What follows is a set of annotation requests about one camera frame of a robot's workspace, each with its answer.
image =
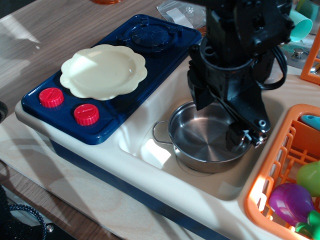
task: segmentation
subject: stainless steel pot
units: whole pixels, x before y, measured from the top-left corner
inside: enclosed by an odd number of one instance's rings
[[[158,140],[155,128],[168,123],[171,142]],[[233,119],[218,102],[197,111],[193,101],[178,107],[169,121],[153,126],[153,138],[160,144],[173,145],[176,156],[188,167],[203,173],[220,173],[234,167],[250,148],[244,144],[235,152],[226,149],[226,132]]]

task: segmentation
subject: plastic bag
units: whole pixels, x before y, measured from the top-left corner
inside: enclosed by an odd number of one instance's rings
[[[204,6],[178,0],[167,0],[156,8],[168,22],[194,29],[206,25],[206,8]]]

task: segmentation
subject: scalloped plate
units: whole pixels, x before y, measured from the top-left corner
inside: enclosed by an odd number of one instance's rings
[[[82,49],[61,66],[60,83],[78,98],[110,100],[133,92],[147,77],[145,58],[127,46]]]

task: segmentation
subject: screw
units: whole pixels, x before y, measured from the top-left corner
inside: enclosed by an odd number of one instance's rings
[[[265,120],[260,120],[259,121],[259,126],[260,127],[265,127],[267,125],[266,121]]]
[[[52,233],[54,231],[54,226],[52,225],[47,225],[46,226],[46,232],[47,233]]]
[[[294,48],[293,49],[293,58],[295,59],[301,59],[301,55],[304,54],[304,50],[302,48]]]
[[[255,6],[256,8],[259,8],[261,5],[262,5],[262,2],[258,0],[258,1],[255,2],[255,5],[254,5],[254,6]]]
[[[261,44],[262,44],[262,42],[261,42],[261,40],[258,39],[258,38],[253,41],[253,45],[254,45],[255,47],[257,47],[257,46],[259,46],[259,45],[261,45]]]
[[[192,46],[190,47],[190,49],[191,49],[192,51],[197,51],[198,48],[199,48],[198,45],[192,45]]]
[[[259,56],[259,54],[256,51],[253,51],[252,54],[251,54],[251,57],[253,59],[257,58],[258,56]]]
[[[247,8],[247,9],[252,7],[252,2],[251,1],[243,1],[242,4],[243,4],[243,7]]]

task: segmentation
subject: orange dish rack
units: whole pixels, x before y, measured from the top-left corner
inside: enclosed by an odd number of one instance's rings
[[[300,167],[320,161],[320,131],[301,122],[302,115],[320,117],[320,108],[298,104],[289,109],[245,201],[251,221],[284,240],[310,239],[296,233],[294,226],[278,217],[269,206],[269,196],[276,186],[297,183]],[[320,213],[320,197],[312,200]]]

